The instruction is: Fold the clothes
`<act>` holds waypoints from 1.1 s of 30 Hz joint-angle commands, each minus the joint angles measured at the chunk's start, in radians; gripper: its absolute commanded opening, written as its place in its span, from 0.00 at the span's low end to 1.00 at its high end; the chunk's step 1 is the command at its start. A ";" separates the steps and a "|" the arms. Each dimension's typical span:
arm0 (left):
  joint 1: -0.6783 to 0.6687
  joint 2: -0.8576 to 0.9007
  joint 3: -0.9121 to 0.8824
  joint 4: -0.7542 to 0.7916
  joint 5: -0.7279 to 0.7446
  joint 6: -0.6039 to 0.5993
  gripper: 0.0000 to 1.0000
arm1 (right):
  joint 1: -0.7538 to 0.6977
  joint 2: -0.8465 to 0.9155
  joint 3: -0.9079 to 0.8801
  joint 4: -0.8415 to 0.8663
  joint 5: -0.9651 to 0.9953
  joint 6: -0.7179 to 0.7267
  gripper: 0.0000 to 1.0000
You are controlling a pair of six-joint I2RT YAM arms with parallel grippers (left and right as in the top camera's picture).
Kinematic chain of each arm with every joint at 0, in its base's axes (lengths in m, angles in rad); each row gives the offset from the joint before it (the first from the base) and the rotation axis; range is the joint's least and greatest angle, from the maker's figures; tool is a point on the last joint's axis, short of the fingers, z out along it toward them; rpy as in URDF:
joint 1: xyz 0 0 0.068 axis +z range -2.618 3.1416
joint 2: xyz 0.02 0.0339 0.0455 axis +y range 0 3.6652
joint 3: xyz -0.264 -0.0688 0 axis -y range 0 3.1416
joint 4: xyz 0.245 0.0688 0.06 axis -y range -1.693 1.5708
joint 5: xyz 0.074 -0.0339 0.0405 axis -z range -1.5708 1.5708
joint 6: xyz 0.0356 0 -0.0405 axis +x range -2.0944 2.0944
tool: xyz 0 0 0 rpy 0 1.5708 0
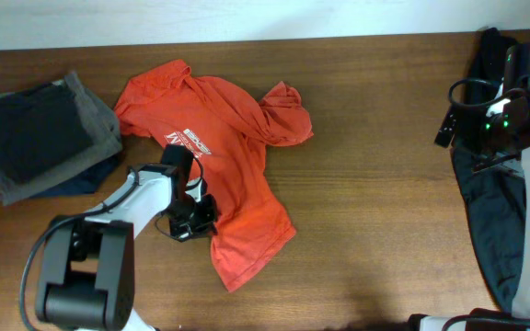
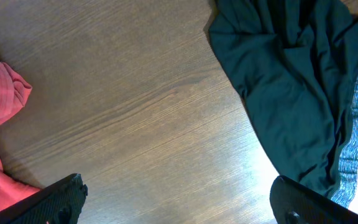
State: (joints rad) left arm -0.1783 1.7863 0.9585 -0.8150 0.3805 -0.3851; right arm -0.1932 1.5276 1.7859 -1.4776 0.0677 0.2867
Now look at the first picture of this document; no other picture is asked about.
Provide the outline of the orange printed t-shirt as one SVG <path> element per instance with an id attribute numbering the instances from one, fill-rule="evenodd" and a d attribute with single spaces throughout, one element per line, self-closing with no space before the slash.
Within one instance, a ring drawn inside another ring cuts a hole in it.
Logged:
<path id="1" fill-rule="evenodd" d="M 182 145 L 200 160 L 219 212 L 211 240 L 213 266 L 230 292 L 256 276 L 296 234 L 264 175 L 267 146 L 312 137 L 298 90 L 284 82 L 261 100 L 215 76 L 194 77 L 181 60 L 131 78 L 114 112 L 121 132 Z"/>

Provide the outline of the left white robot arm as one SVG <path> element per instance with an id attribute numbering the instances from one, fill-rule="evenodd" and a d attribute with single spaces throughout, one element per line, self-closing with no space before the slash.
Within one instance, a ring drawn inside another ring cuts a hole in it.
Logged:
<path id="1" fill-rule="evenodd" d="M 27 260 L 42 254 L 38 320 L 62 330 L 150 329 L 133 308 L 134 241 L 162 217 L 163 234 L 178 242 L 216 234 L 215 199 L 203 177 L 190 176 L 199 162 L 188 148 L 169 144 L 159 162 L 130 167 L 98 206 L 55 217 Z"/>

